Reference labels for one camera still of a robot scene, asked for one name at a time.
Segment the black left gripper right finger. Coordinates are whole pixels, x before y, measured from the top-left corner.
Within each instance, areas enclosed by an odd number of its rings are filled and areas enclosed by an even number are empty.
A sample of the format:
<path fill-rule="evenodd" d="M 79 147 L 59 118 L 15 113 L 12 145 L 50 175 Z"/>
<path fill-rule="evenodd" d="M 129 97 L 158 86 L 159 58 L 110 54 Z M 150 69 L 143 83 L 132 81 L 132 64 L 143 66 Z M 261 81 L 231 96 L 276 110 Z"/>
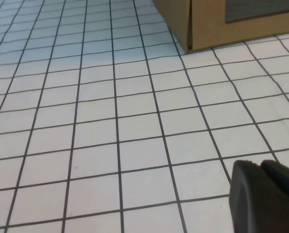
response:
<path fill-rule="evenodd" d="M 265 175 L 260 186 L 260 217 L 289 218 L 289 168 L 273 160 L 264 160 L 260 167 Z"/>

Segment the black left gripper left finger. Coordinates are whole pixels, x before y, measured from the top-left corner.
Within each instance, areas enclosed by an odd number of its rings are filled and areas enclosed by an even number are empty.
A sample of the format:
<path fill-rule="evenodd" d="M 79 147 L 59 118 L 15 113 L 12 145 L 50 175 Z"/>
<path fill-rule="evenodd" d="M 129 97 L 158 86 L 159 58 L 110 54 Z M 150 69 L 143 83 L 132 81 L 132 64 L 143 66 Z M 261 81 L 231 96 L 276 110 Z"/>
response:
<path fill-rule="evenodd" d="M 233 164 L 229 206 L 236 233 L 289 233 L 289 218 L 261 218 L 260 165 L 237 160 Z"/>

